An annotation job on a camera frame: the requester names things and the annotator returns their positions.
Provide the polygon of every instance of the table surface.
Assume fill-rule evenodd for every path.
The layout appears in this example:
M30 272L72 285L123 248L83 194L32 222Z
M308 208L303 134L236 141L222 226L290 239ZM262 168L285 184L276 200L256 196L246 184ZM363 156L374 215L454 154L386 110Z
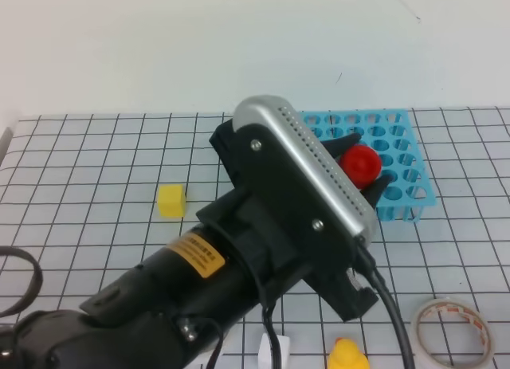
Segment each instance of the table surface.
M71 308L197 224L195 211L232 188L208 139L225 113L43 116L15 128L0 168L0 245L35 255L41 295L24 312ZM480 310L496 336L491 368L510 367L510 110L410 110L438 204L417 223L386 222L370 246L406 322L424 301L451 296ZM180 221L161 218L158 186L186 184ZM20 297L31 277L14 258L0 261L0 308ZM11 324L19 316L0 320ZM283 295L274 316L291 338L291 369L324 368L338 337L356 340L374 369L402 367L379 301L343 324L303 282ZM481 350L459 322L423 328L446 362ZM218 369L257 367L260 308L231 331Z

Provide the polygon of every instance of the black grid line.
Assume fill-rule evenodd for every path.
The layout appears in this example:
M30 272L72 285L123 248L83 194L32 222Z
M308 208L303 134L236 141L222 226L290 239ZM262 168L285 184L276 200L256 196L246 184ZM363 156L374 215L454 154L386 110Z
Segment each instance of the black grid line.
M194 117L194 130L196 131L197 130L197 122L198 122L198 112L195 114L195 117ZM187 175L187 178L186 178L186 189L184 190L184 194L186 196L186 200L187 200L187 197L188 197L188 187L190 185L190 174L191 174L191 161L193 160L193 151L194 151L194 139L195 139L195 136L196 136L196 133L193 134L193 142L191 143L191 153L190 153L190 163L189 163L189 168L188 168L188 175ZM184 217L182 217L182 221L181 221L181 229L179 231L179 235L182 235L182 225L184 223Z
M37 126L38 126L38 125L39 125L39 121L37 121L36 126L33 128L32 134L36 131ZM59 132L58 132L59 134L60 134L60 132L61 132L61 130L62 130L62 128L63 128L63 127L64 127L64 122L62 122L62 125L60 126L60 129L59 129ZM57 138L55 138L55 141L53 142L52 150L55 148L55 144L57 144L57 141L58 141L58 137L57 137ZM22 161L22 158L23 158L23 155L24 155L24 154L25 154L25 152L23 151L22 156L21 156L21 157L20 157L20 159L18 160L18 163L17 163L17 165L18 165L18 166L19 166L19 163ZM46 165L48 164L48 161L49 161L49 155L48 155L48 158L47 158L47 160L46 160L46 162L45 162L45 167L46 167ZM43 167L43 168L42 168L42 171L41 171L41 174L39 175L39 179L37 180L37 183L39 183L39 182L41 181L41 179L42 179L42 175L44 174L44 171L45 171L45 167ZM26 216L26 214L29 212L30 203L32 202L33 197L35 196L36 190L37 190L37 189L35 189L35 188L33 189L33 193L30 195L29 202L26 204L25 212L23 213L22 219L21 219L21 221L20 221L20 223L19 223L19 225L18 225L18 229L16 230L16 234L15 234L15 235L14 235L14 237L13 237L13 244L16 242L16 237L18 237L18 235L19 235L19 230L21 229L22 224L23 224L23 221L25 220L25 216ZM3 194L2 194L2 198L3 198L3 196L5 195L5 193L6 193L6 192L7 192L7 189L3 192ZM44 253L44 248L43 248L43 249L42 249L42 251L41 251L41 256L40 256L40 257L39 257L39 259L38 259L39 261L41 260L41 257L42 257L42 254L43 254L43 253ZM7 264L7 261L8 261L8 260L9 260L9 258L6 258L6 259L4 260L4 262L3 262L3 264L2 264L2 268L0 269L0 274L2 274L3 269L5 268L5 266L6 266L6 264Z
M145 120L145 115L143 115L143 118L142 118L142 125L140 126L140 131L142 131L142 128L143 128L143 122ZM141 136L141 132L138 134L138 139L136 140L136 147L138 147L138 144L139 144L139 141L140 141L140 136ZM132 163L131 163L131 167L129 169L129 174L127 176L127 181L129 182L129 179L131 177L131 173L133 172L133 167L135 165L135 158L136 158L136 153L135 152L133 154L133 160L132 160ZM114 241L115 241L115 236L116 236L116 233L117 233L117 230L119 228L119 220L120 220L120 217L122 216L122 209L124 208L124 199L126 198L126 193L128 192L128 185L126 185L126 187L124 188L124 193L123 193L123 197L122 197L122 200L123 202L120 203L120 208L119 208L119 213L117 214L117 220L116 220L116 224L115 224L115 228L113 230L113 235L112 235L112 243L110 244L110 247L109 247L109 250L108 250L108 255L106 257L106 262L104 263L104 271L103 271L103 276L101 277L101 282L100 282L100 285L99 285L99 289L101 290L103 288L103 282L104 282L104 275L106 273L106 268L108 267L108 263L110 261L110 256L112 255L112 250L113 250L113 246L114 246Z
M82 146L82 147L83 147L84 142L85 142L85 137L83 138L83 142L82 142L82 144L81 144L81 146ZM75 160L75 166L76 166L76 162L77 162L77 160L78 160L78 158L79 158L79 157L80 157L80 154L78 153L78 155L76 156L76 160ZM97 179L97 181L98 181L98 182L99 182L99 180L100 180L100 177L101 177L102 173L103 173L103 167L101 167L101 171L100 171L100 173L99 173L99 177L98 177L98 179ZM71 173L71 174L69 174L69 180L71 179L71 177L72 177L72 176L73 176L73 174L72 174L72 173ZM94 196L96 195L96 192L97 192L97 185L96 185L96 187L94 188L94 193L92 194L92 199L93 199L93 198L94 198ZM90 209L91 209L91 208L92 208L92 201L91 201L91 202L89 203L89 205L88 205L87 214L85 215L85 222L86 222L86 220L87 220L87 218L88 218L88 214L90 214ZM78 244L76 245L76 249L74 250L73 259L71 260L71 265L70 265L70 268L69 268L69 272L68 272L68 274L67 274L67 276L66 276L66 278L65 278L64 286L62 287L62 293L61 293L61 298L60 298L60 300L59 300L59 302L58 302L58 308L60 308L60 306L61 306L62 299L63 299L63 297L64 297L65 290L66 290L66 288L67 288L67 284L68 284L68 282L69 282L69 277L71 276L71 272L72 272L72 269L73 269L74 260L76 259L76 256L77 256L77 253L78 253L78 246L79 246L79 244L80 244L81 237L83 236L83 231L84 231L84 229L85 229L85 223L84 223L84 224L83 224L83 226L81 227L80 237L78 238Z
M416 118L414 110L412 111L412 115ZM418 130L418 134L420 134L420 138L421 138L422 134L420 133L420 127L419 126L417 126L417 130ZM424 152L425 152L426 158L428 158L426 147L424 147ZM430 288L432 289L432 295L433 295L434 299L437 299L437 294L434 291L434 282L432 281L432 277L430 276L430 270L429 270L429 266L427 265L427 258L426 258L426 255L425 255L425 250L423 249L422 240L420 238L420 233L418 231L416 223L414 223L414 229L416 231L416 237L418 238L418 244L420 245L420 251L422 252L422 257L423 257L423 261L425 263L425 269L426 269L426 272L427 272L427 277L429 278ZM453 366L452 351L449 348L448 336L446 335L445 325L444 325L443 318L442 318L441 314L439 315L439 321L440 321L440 325L441 325L441 330L443 332L443 336L445 338L446 351L448 352L449 363Z
M167 132L170 131L170 122L171 121L172 121L172 113L170 113L170 116L168 117ZM167 146L167 142L168 142L168 136L165 138L164 147ZM158 182L159 182L159 179L161 178L161 169L163 167L163 159L164 158L165 158L165 153L163 152L163 153L161 153L161 163L159 165L159 171L158 171ZM152 199L152 203L156 203L156 200L158 198L158 189L159 189L159 184L156 183L155 184L154 197ZM145 259L145 250L147 248L147 239L149 238L149 233L151 232L151 223L150 223L150 220L152 219L152 214L154 213L154 207L155 207L155 205L153 204L152 207L151 207L151 212L149 214L149 223L147 224L147 232L145 233L145 240L143 242L143 249L142 249L142 259L143 260Z
M441 109L441 114L442 114L443 120L445 121L445 115L444 115L444 112L442 111L442 109ZM452 136L450 134L449 128L446 128L446 131L448 132L448 136L450 137L450 139L452 139ZM455 147L455 143L453 144L453 147L454 147L455 152L457 153L457 157L458 157L458 151L457 151L457 148ZM471 187L471 184L469 183L468 176L467 176L467 174L465 172L464 166L462 165L462 163L460 163L460 165L461 165L462 171L464 172L464 176L466 178L466 181L469 184L469 188L471 189L472 192L474 192L473 188ZM467 269L466 269L466 267L464 265L461 249L459 248L459 245L457 244L457 238L455 236L455 233L453 232L452 223L451 223L449 215L448 215L448 213L446 211L445 203L442 200L441 200L441 205L443 206L443 210L445 211L446 220L447 220L448 225L449 225L449 230L450 230L450 232L452 234L452 238L453 238L453 240L455 242L455 246L457 247L457 253L459 255L459 259L461 260L462 268L464 270L464 275L466 277L466 281L468 283L469 290L470 290L472 298L473 298L473 302L475 304L475 307L476 307L477 311L479 312L480 311L480 307L478 306L477 298L475 297L475 294L473 292L473 286L471 285L471 280L469 279L468 271L467 271ZM480 211L480 208L478 207L478 204L477 204L477 209L479 211L479 214L481 215L481 211ZM482 221L484 222L485 231L487 232L488 237L490 237L487 225L485 224L485 220L483 218L482 218ZM442 330L443 330L443 333L444 333L444 336L445 336L446 343L448 343L448 336L446 335L444 324L442 325ZM453 357L452 357L452 355L450 354L449 357L450 357L451 363L453 364ZM494 363L494 365L495 365L495 367L497 369L496 360L492 359L492 362Z

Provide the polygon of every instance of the black cable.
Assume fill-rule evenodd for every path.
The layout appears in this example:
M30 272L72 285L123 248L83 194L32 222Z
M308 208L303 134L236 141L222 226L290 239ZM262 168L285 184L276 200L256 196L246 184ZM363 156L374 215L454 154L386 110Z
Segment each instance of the black cable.
M276 303L271 304L267 308L262 309L262 323L265 332L268 334L269 345L271 347L271 357L273 361L273 369L281 369L281 349L280 341L273 327L273 311Z
M216 320L207 317L190 317L189 320L193 324L211 325L216 331L216 334L218 335L218 342L216 343L216 347L214 348L213 353L210 355L209 361L206 365L206 369L214 369L223 347L224 333L222 327L216 322Z
M368 253L367 249L361 245L358 245L358 256L354 268L357 272L364 275L370 285L377 290L379 297L381 297L381 300L390 315L391 323L393 324L395 334L397 335L400 352L402 353L404 369L415 369L413 349L411 348L411 342L409 341L406 327L402 321L402 316L400 316L400 311L384 283L384 278L381 276L377 268L375 268L374 258Z
M394 302L393 297L390 295L390 291L388 291L388 288L384 284L384 279L381 277L379 271L375 269L372 274L367 277L367 280L371 286L377 290L386 310L388 311L388 314L390 315L391 323L393 324L395 334L397 335L398 345L402 352L404 368L415 369L413 349L411 348L406 327L404 326L404 322L402 321L402 316L400 316L397 305Z
M0 312L0 318L2 318L23 312L33 303L41 291L42 269L37 260L23 249L11 246L0 246L0 256L5 256L6 258L9 256L19 257L22 260L28 261L33 266L32 279L30 279L29 287L26 289L25 294L16 304Z

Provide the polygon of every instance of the masking tape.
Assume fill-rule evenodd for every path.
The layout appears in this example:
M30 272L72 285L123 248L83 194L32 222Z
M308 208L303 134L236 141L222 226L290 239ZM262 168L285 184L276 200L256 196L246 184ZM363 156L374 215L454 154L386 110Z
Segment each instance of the masking tape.
M476 310L457 300L435 299L429 301L419 308L411 320L410 340L413 345L413 351L419 363L425 369L450 369L455 368L446 363L437 361L424 347L419 333L420 322L436 313L458 314L466 319L474 328L477 329L483 347L483 355L472 363L463 363L463 369L482 369L487 367L494 356L494 339L487 322Z

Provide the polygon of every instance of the screw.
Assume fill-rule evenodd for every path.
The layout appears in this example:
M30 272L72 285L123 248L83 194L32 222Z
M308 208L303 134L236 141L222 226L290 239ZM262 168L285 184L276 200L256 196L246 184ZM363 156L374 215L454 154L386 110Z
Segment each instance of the screw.
M324 229L324 223L319 219L312 220L312 228L314 231L320 232Z
M260 151L262 148L262 143L258 139L252 140L249 145L252 148L252 150L254 150L254 151Z
M184 335L184 338L186 339L186 341L195 341L197 339L198 335L195 333L195 332L189 332L187 334Z

